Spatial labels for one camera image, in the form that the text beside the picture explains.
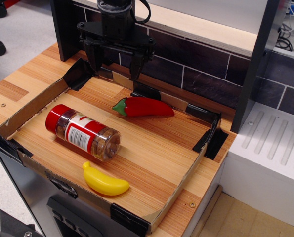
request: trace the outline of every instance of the yellow banana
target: yellow banana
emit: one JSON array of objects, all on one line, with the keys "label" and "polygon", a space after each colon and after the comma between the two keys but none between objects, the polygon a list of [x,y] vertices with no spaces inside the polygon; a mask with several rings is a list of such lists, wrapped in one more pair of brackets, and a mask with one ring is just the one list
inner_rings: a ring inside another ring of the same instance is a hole
[{"label": "yellow banana", "polygon": [[89,161],[83,164],[83,170],[86,183],[101,194],[115,196],[129,189],[129,183],[126,180],[116,179],[103,174],[99,170],[91,167]]}]

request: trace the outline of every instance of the gray floor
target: gray floor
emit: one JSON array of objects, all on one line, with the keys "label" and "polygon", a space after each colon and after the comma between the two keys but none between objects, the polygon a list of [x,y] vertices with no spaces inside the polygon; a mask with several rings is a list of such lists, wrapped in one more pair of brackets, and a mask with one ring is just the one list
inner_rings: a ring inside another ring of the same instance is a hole
[{"label": "gray floor", "polygon": [[[0,19],[0,41],[7,49],[0,56],[0,81],[56,43],[49,0],[21,0]],[[0,209],[34,224],[12,182],[0,163]]]}]

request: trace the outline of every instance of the clear plastic jar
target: clear plastic jar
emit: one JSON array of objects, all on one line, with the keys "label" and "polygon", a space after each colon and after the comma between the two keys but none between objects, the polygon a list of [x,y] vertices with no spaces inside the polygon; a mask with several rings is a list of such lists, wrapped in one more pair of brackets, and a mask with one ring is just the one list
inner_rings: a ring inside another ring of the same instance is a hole
[{"label": "clear plastic jar", "polygon": [[90,153],[101,161],[114,157],[120,133],[65,105],[55,106],[46,118],[46,128],[57,137]]}]

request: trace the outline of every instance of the wooden tabletop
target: wooden tabletop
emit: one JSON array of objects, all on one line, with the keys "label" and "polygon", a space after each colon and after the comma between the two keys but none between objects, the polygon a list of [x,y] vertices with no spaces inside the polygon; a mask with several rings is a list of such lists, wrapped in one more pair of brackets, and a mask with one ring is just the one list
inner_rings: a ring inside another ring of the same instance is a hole
[{"label": "wooden tabletop", "polygon": [[[80,57],[84,57],[84,53],[61,62],[58,47],[54,45],[1,81],[0,125],[60,79]],[[32,152],[33,160],[94,194],[83,178],[82,164],[88,160],[102,172],[128,180],[130,189],[126,193],[102,198],[148,219],[164,206],[197,158],[198,153],[192,148],[210,127],[179,111],[170,118],[124,118],[110,109],[129,95],[128,89],[92,78],[79,92],[70,90],[61,95],[11,138]],[[57,104],[66,104],[118,130],[122,135],[122,147],[116,157],[102,163],[48,132],[44,126],[45,117]],[[196,211],[189,203],[196,207],[200,205],[235,138],[235,134],[227,131],[229,127],[229,121],[223,121],[223,130],[229,136],[216,159],[201,161],[190,182],[150,236],[178,237],[183,234]]]}]

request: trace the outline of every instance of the red chili pepper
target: red chili pepper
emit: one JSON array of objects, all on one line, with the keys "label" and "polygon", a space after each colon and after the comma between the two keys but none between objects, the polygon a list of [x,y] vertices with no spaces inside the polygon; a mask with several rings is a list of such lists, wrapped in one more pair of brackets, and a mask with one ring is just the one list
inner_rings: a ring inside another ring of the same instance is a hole
[{"label": "red chili pepper", "polygon": [[174,116],[173,109],[166,103],[145,97],[124,98],[113,107],[113,110],[128,117],[146,115]]}]

